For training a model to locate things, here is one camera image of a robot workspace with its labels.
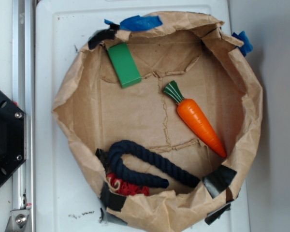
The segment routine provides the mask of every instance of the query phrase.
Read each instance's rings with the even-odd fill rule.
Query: blue painter's tape
[[[104,22],[108,25],[114,24],[112,21],[107,19]],[[159,16],[133,16],[130,18],[124,19],[120,23],[121,30],[129,30],[129,31],[145,31],[156,28],[162,25],[162,21]]]
[[[105,23],[105,24],[107,24],[107,25],[114,24],[112,21],[110,21],[110,20],[107,20],[107,19],[105,19],[105,20],[104,20],[104,23]]]
[[[244,31],[242,31],[239,35],[237,35],[235,32],[232,34],[233,37],[241,40],[244,42],[244,45],[239,47],[241,53],[243,54],[243,56],[245,57],[249,52],[251,52],[253,50],[253,46],[250,43],[248,37],[246,36],[246,33]]]

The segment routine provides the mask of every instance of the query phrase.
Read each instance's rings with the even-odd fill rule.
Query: metal rail
[[[35,231],[34,199],[34,44],[35,0],[13,0],[12,99],[26,112],[26,162],[13,174],[13,210],[30,208],[30,225]]]

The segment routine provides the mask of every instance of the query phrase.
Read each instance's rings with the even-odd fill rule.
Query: brown paper bag
[[[262,119],[262,88],[223,22],[186,12],[156,12],[163,25],[143,32],[117,31],[90,50],[85,44],[54,100],[53,116],[87,182],[100,198],[107,183],[95,156],[120,140],[133,140],[202,178],[219,166],[237,172],[230,186],[212,198],[200,182],[193,189],[130,155],[127,167],[169,180],[150,196],[128,196],[120,209],[106,211],[129,226],[149,232],[179,232],[237,198],[256,156]],[[142,76],[122,89],[107,48],[126,42]],[[222,159],[184,124],[176,104],[162,90],[175,80],[185,98],[194,99],[227,152]]]

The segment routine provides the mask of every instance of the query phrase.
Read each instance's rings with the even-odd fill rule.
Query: green block
[[[126,43],[110,47],[108,55],[123,88],[141,82],[141,75]]]

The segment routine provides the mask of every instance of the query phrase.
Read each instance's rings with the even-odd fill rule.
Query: orange carrot
[[[192,99],[185,99],[175,81],[171,81],[163,91],[176,101],[177,112],[190,129],[213,151],[226,158],[227,154],[218,136],[197,103]]]

